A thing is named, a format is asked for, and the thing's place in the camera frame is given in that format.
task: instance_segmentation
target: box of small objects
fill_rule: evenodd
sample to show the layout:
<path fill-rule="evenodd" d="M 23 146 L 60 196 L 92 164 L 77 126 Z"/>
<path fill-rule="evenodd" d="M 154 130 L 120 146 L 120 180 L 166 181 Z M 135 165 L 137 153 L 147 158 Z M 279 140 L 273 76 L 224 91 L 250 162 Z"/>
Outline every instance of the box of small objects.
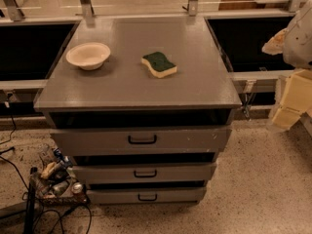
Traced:
<path fill-rule="evenodd" d="M 75 205 L 88 203 L 85 187 L 72 172 L 72 163 L 58 148 L 48 144 L 39 147 L 43 170 L 30 175 L 36 197 L 44 205 Z"/>

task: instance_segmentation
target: black drawer handle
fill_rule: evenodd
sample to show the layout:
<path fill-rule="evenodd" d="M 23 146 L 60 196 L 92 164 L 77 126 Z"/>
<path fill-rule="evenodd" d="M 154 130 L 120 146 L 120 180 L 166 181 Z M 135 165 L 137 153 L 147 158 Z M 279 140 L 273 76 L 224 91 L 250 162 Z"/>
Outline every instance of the black drawer handle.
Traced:
<path fill-rule="evenodd" d="M 135 177 L 141 178 L 141 177 L 155 177 L 157 175 L 157 170 L 153 172 L 137 172 L 134 171 Z"/>
<path fill-rule="evenodd" d="M 157 141 L 157 136 L 154 135 L 152 140 L 147 140 L 147 141 L 135 141 L 131 136 L 128 136 L 128 143 L 130 144 L 154 144 Z"/>
<path fill-rule="evenodd" d="M 140 195 L 137 194 L 137 198 L 139 201 L 145 201 L 145 202 L 154 202 L 157 200 L 157 193 L 155 195 Z"/>

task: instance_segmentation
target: green scouring pad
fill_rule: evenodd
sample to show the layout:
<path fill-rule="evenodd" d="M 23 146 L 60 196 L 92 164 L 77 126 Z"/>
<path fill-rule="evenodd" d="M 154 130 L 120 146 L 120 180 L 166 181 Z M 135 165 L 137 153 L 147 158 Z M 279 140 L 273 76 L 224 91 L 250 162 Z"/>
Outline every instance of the green scouring pad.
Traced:
<path fill-rule="evenodd" d="M 166 56 L 161 52 L 143 56 L 141 62 L 145 64 L 149 71 L 157 78 L 163 78 L 177 72 L 177 67 L 169 62 Z"/>

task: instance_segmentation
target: concrete floor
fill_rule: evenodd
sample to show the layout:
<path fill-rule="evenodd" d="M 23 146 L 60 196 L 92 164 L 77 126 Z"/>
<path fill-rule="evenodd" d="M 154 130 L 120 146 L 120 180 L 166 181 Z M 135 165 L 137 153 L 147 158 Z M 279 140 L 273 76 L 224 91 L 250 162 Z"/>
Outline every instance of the concrete floor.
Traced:
<path fill-rule="evenodd" d="M 17 119 L 18 130 L 1 150 L 27 180 L 31 166 L 41 169 L 38 146 L 54 145 L 41 118 Z M 266 119 L 236 119 L 228 145 L 217 159 L 208 192 L 198 205 L 90 205 L 89 233 L 312 233 L 312 137 L 301 123 L 289 132 L 273 134 Z M 0 121 L 0 141 L 11 122 Z M 0 207 L 21 202 L 24 187 L 14 168 L 0 161 Z M 67 207 L 54 208 L 60 213 Z M 24 214 L 0 220 L 1 233 L 22 233 Z M 49 233 L 57 220 L 45 215 L 36 233 Z M 63 219 L 65 233 L 86 233 L 89 213 L 77 209 Z"/>

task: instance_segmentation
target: white bowl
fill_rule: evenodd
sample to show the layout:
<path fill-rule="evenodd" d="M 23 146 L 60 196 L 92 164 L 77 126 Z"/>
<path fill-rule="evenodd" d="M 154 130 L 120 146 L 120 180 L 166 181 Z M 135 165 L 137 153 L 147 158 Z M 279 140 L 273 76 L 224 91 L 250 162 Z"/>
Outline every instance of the white bowl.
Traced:
<path fill-rule="evenodd" d="M 101 43 L 84 43 L 67 52 L 69 63 L 85 70 L 94 70 L 102 66 L 109 57 L 110 49 Z"/>

